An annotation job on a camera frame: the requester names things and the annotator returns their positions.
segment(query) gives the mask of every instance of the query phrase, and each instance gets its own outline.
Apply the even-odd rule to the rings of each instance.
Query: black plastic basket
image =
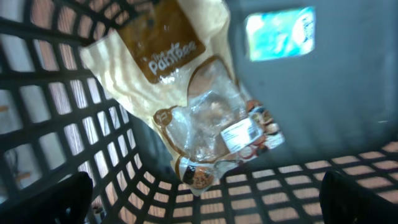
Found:
[[[93,207],[103,208],[102,223],[320,223],[318,191],[327,170],[398,202],[397,146],[382,149],[396,140],[398,130],[397,3],[300,2],[227,1],[236,73],[270,109],[286,143],[228,172],[201,197],[177,180],[159,137],[127,115],[79,57],[80,47],[122,27],[155,1],[0,3],[0,91],[14,107],[0,109],[13,111],[10,119],[19,122],[0,132],[0,195],[7,198],[0,210],[78,170],[95,182]],[[301,4],[317,10],[314,52],[262,63],[246,60],[246,16]],[[21,46],[25,55],[16,57]],[[41,97],[32,100],[35,94],[29,93]],[[41,103],[44,113],[31,110]],[[61,164],[46,158],[43,137],[49,134],[65,156]],[[41,173],[24,188],[14,180],[8,159],[21,146],[29,146]],[[106,170],[97,166],[98,159]],[[91,208],[87,221],[98,220]]]

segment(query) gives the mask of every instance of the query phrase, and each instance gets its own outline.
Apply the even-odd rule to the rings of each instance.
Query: brown logo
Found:
[[[173,120],[172,110],[158,110],[154,115],[154,120],[160,127],[166,127]]]
[[[176,0],[161,1],[119,30],[119,35],[151,83],[160,82],[206,50]]]

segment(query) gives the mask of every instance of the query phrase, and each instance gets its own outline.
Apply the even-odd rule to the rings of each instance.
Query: nutrition label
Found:
[[[221,132],[221,137],[233,154],[253,143],[262,135],[262,129],[251,118],[246,118]]]

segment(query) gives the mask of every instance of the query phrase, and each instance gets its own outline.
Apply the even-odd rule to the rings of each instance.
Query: blue package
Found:
[[[251,14],[246,35],[251,61],[307,54],[315,48],[315,8]]]

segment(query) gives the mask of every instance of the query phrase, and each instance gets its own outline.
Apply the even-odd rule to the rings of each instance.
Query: food package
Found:
[[[161,137],[195,195],[283,142],[268,111],[237,85],[229,20],[222,0],[160,0],[81,51],[104,89]]]

